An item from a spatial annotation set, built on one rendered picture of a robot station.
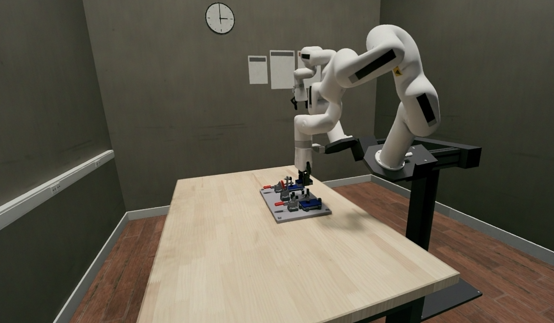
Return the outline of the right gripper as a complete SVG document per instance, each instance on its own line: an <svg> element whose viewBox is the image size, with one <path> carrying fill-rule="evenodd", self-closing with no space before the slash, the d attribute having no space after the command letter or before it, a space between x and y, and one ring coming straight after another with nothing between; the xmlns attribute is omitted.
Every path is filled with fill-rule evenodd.
<svg viewBox="0 0 554 323"><path fill-rule="evenodd" d="M294 97L290 100L294 104L294 109L297 110L297 102L304 101L306 102L305 106L306 109L308 109L308 100L307 100L307 91L306 88L295 88L294 89ZM294 102L294 101L295 102Z"/></svg>

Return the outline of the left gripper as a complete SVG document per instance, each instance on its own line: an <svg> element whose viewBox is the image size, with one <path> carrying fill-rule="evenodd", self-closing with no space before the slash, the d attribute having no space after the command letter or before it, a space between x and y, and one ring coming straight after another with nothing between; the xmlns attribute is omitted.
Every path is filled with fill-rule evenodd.
<svg viewBox="0 0 554 323"><path fill-rule="evenodd" d="M299 170L299 179L303 179L303 186L310 185L310 175L312 170L312 150L308 148L295 147L295 167ZM305 171L307 169L307 171ZM307 173L305 173L307 172Z"/></svg>

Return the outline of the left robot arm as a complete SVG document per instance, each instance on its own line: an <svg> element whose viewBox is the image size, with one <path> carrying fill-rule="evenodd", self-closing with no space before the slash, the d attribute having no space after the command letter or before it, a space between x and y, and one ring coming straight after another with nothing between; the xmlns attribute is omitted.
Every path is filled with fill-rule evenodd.
<svg viewBox="0 0 554 323"><path fill-rule="evenodd" d="M330 102L328 110L325 114L295 116L295 147L311 147L316 153L325 153L324 146L312 144L312 135L327 133L336 126L342 116L346 89L393 71L401 103L375 160L387 170L398 171L404 167L404 159L412 156L407 152L415 137L429 136L440 125L437 92L423 73L418 46L407 31L395 25L379 25L369 32L366 44L368 52L360 56L344 48L333 57L319 89Z"/></svg>

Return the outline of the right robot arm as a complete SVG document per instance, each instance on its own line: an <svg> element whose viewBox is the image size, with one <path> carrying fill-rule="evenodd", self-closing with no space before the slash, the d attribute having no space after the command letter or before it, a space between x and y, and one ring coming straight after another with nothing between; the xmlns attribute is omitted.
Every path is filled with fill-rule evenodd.
<svg viewBox="0 0 554 323"><path fill-rule="evenodd" d="M308 87L308 113L311 116L325 114L328 110L330 102L326 99L318 100L318 98L322 98L319 89L335 55L336 51L323 50L316 46L304 47L300 52L300 59L304 62L304 67L306 68L299 68L297 71L294 71L294 88L304 87L304 79L312 78L317 72L318 65L326 65L321 72L320 82L314 82ZM336 127L332 131L327 132L327 134L330 143L351 137L343 134L340 120L337 122Z"/></svg>

